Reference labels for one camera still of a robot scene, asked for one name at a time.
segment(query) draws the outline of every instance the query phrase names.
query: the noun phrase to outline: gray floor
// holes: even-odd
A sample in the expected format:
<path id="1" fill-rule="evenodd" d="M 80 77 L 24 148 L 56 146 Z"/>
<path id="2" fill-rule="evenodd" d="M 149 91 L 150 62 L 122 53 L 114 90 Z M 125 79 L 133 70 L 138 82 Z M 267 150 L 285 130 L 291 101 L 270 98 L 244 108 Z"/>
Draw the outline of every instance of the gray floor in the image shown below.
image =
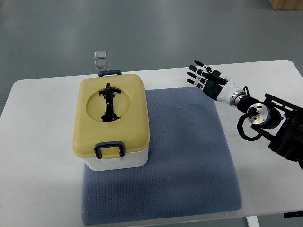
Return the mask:
<path id="1" fill-rule="evenodd" d="M 97 73 L 97 50 L 107 51 L 107 70 L 288 59 L 303 75 L 302 21 L 303 11 L 273 11 L 267 0 L 0 0 L 0 113 L 17 80 Z M 303 226 L 282 214 L 258 218 L 261 227 Z"/>

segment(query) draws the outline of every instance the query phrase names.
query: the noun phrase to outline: robotic arm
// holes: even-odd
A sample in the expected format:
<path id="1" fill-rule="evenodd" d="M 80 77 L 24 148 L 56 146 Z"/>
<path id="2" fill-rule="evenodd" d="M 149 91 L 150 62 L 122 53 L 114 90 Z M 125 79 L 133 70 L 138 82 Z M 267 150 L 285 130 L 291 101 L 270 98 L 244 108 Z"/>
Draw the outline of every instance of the robotic arm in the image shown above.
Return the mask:
<path id="1" fill-rule="evenodd" d="M 264 136 L 270 141 L 269 148 L 284 158 L 298 162 L 303 170 L 303 109 L 270 94 L 265 94 L 261 102 L 250 96 L 248 88 L 240 89 L 223 73 L 212 69 L 195 60 L 197 68 L 191 65 L 188 75 L 195 81 L 187 82 L 195 85 L 215 101 L 226 102 L 244 113 L 240 117 L 237 129 L 239 135 L 248 141 L 255 141 Z M 283 120 L 280 111 L 284 112 L 285 120 L 278 133 L 274 136 L 264 129 L 274 129 Z M 258 132 L 255 137 L 248 137 L 243 130 L 243 123 L 248 119 L 251 128 Z"/>

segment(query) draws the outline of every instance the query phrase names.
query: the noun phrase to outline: white container base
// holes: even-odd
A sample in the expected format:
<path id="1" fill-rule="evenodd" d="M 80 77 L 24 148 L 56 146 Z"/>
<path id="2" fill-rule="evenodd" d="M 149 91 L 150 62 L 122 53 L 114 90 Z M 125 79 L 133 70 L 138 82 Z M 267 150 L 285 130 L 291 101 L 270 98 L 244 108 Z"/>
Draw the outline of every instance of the white container base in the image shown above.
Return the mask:
<path id="1" fill-rule="evenodd" d="M 120 158 L 98 159 L 97 157 L 82 157 L 85 164 L 94 171 L 125 169 L 143 166 L 148 160 L 148 146 L 137 152 L 126 153 Z"/>

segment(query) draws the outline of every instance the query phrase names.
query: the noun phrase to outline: container handle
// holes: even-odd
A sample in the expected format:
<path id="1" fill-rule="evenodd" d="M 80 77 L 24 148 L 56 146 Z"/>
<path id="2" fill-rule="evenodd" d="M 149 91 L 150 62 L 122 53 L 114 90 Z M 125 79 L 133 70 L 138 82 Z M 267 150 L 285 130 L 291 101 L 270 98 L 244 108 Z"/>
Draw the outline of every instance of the container handle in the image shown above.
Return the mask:
<path id="1" fill-rule="evenodd" d="M 97 159 L 102 158 L 101 148 L 111 148 L 111 147 L 119 147 L 120 157 L 123 157 L 125 155 L 124 145 L 121 141 L 104 142 L 104 143 L 97 143 L 95 145 L 94 150 Z"/>
<path id="2" fill-rule="evenodd" d="M 120 70 L 104 70 L 98 73 L 99 77 L 107 76 L 107 75 L 122 75 Z"/>

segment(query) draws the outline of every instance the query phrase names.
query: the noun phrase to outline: yellow lid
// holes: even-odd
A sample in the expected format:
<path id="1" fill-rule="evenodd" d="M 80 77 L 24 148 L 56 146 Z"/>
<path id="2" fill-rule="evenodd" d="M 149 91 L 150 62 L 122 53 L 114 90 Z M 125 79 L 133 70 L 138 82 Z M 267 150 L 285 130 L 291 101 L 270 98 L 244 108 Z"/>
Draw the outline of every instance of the yellow lid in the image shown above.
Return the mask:
<path id="1" fill-rule="evenodd" d="M 114 113 L 121 117 L 103 122 L 106 100 L 99 92 L 110 83 L 121 90 L 113 97 Z M 144 84 L 135 74 L 85 79 L 80 84 L 73 137 L 73 150 L 79 157 L 95 157 L 99 143 L 120 141 L 125 153 L 144 150 L 150 142 Z M 115 158 L 117 147 L 104 149 L 102 158 Z"/>

